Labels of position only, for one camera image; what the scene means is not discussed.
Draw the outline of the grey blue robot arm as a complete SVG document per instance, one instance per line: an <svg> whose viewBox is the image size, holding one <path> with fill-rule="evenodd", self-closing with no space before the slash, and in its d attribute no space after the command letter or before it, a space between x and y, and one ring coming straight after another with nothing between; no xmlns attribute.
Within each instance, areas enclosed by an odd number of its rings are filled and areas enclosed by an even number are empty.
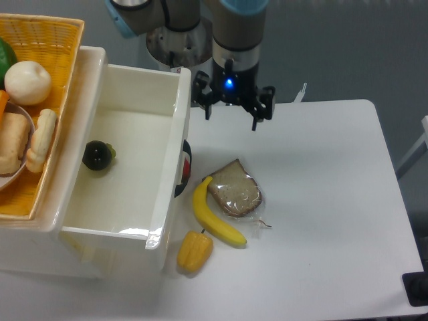
<svg viewBox="0 0 428 321"><path fill-rule="evenodd" d="M146 36L158 66L189 68L191 100L210 118L218 102L241 106L253 118L251 129L272 118L275 88L257 86L267 1L105 1L125 38Z"/></svg>

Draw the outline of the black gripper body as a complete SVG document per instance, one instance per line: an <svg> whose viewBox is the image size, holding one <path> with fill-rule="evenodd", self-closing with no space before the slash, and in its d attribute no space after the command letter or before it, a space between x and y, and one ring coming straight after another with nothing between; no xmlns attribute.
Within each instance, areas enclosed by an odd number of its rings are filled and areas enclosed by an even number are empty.
<svg viewBox="0 0 428 321"><path fill-rule="evenodd" d="M193 102L202 109L207 104L224 102L241 106L260 120L272 119L276 89L273 86L257 87L258 65L244 71L236 71L234 67L235 62L228 59L224 66L213 62L211 75L198 71L193 80Z"/></svg>

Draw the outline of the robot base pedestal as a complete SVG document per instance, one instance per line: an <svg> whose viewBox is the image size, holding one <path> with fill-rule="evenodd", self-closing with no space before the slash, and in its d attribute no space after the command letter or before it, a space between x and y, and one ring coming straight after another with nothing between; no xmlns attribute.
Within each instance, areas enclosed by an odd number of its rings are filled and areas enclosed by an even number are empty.
<svg viewBox="0 0 428 321"><path fill-rule="evenodd" d="M176 72L187 68L193 76L198 71L211 73L212 41L212 24L204 17L190 31L160 27L146 34L146 48L159 70Z"/></svg>

